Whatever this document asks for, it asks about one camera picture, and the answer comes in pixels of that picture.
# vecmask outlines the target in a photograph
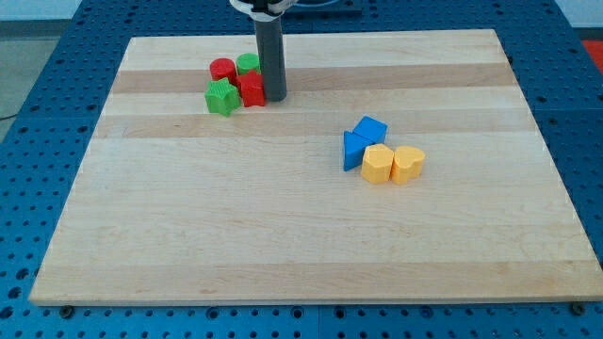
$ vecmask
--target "block cluster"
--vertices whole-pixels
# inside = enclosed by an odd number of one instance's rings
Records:
[[[423,170],[425,153],[416,147],[400,146],[395,151],[385,146],[387,125],[363,117],[352,132],[344,132],[344,170],[362,165],[360,174],[372,184],[390,179],[399,185],[416,178]]]
[[[260,60],[256,54],[246,53],[236,59],[218,58],[209,65],[212,81],[207,85],[205,101],[210,113],[229,117],[241,106],[266,105],[264,81]]]

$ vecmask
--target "blue perforated table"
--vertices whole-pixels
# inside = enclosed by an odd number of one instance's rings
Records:
[[[359,15],[285,19],[286,33],[455,28],[497,31],[601,260],[603,78],[552,0],[365,0]],[[0,145],[0,338],[603,336],[603,303],[76,308],[70,318],[30,304],[27,295],[129,39],[252,31],[226,1],[83,1]]]

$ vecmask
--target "green block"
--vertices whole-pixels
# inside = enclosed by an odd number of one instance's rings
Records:
[[[238,73],[238,75],[247,74],[251,70],[255,70],[256,72],[261,73],[259,56],[254,53],[246,53],[244,55],[240,55],[236,59],[236,72]]]
[[[220,113],[224,117],[230,117],[230,113],[241,106],[238,90],[228,82],[228,78],[210,81],[205,101],[210,113]]]

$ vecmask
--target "white robot part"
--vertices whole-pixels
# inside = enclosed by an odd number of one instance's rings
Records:
[[[268,9],[272,13],[278,13],[273,16],[264,12],[254,12],[253,4],[248,4],[239,0],[230,0],[230,4],[238,11],[249,15],[254,21],[261,23],[269,23],[281,16],[287,9],[291,8],[298,0],[282,0],[276,4],[269,4]]]

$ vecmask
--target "black cylindrical end effector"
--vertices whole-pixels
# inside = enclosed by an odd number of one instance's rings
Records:
[[[255,38],[266,99],[282,101],[286,97],[286,76],[281,18],[268,23],[255,22]]]

